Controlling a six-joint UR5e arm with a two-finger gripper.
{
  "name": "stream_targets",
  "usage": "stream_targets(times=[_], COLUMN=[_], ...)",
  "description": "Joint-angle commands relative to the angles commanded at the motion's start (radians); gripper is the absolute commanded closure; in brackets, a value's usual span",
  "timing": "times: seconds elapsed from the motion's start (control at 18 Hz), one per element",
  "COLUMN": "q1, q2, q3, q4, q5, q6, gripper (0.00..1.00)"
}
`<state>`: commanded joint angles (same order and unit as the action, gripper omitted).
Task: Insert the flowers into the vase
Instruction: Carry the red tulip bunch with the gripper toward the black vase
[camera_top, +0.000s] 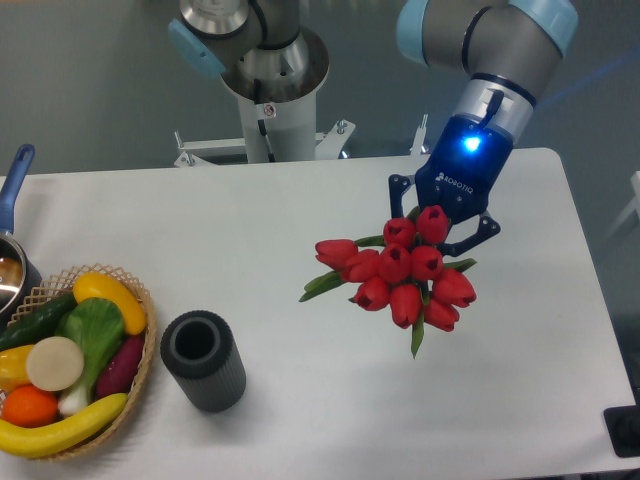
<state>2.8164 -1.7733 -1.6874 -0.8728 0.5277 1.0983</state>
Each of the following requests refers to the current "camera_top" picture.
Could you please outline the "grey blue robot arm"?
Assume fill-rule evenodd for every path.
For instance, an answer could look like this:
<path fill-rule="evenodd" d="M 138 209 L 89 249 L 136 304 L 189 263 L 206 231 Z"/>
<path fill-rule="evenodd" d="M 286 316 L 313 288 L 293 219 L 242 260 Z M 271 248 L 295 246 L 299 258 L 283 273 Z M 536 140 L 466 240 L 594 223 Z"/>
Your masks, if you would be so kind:
<path fill-rule="evenodd" d="M 459 256 L 495 236 L 489 194 L 578 24 L 568 1 L 409 1 L 396 43 L 408 59 L 469 75 L 426 164 L 389 180 L 391 213 L 414 189 L 420 208 L 441 207 L 476 232 L 440 251 Z M 295 1 L 183 1 L 169 38 L 200 75 L 236 97 L 252 163 L 316 160 L 316 94 L 328 71 L 323 41 L 300 22 Z"/>

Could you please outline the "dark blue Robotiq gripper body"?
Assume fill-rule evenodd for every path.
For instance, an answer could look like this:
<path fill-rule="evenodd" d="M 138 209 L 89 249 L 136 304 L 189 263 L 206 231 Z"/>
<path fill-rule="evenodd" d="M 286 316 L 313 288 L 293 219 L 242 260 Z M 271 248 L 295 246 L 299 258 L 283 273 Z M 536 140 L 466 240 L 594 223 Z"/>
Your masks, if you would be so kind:
<path fill-rule="evenodd" d="M 483 213 L 512 149 L 510 137 L 468 118 L 451 117 L 415 174 L 419 207 L 439 206 L 454 224 Z"/>

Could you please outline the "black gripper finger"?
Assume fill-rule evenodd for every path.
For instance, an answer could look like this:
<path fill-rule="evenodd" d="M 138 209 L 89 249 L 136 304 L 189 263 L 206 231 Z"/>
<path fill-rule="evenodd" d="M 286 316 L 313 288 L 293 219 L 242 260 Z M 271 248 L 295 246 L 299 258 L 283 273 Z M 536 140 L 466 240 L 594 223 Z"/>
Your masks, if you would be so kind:
<path fill-rule="evenodd" d="M 458 242 L 440 243 L 437 245 L 437 249 L 442 255 L 462 255 L 495 237 L 500 232 L 501 226 L 499 223 L 489 213 L 482 213 L 479 215 L 478 227 L 475 233 Z"/>
<path fill-rule="evenodd" d="M 390 212 L 392 218 L 404 216 L 403 196 L 415 184 L 414 175 L 392 174 L 388 178 Z"/>

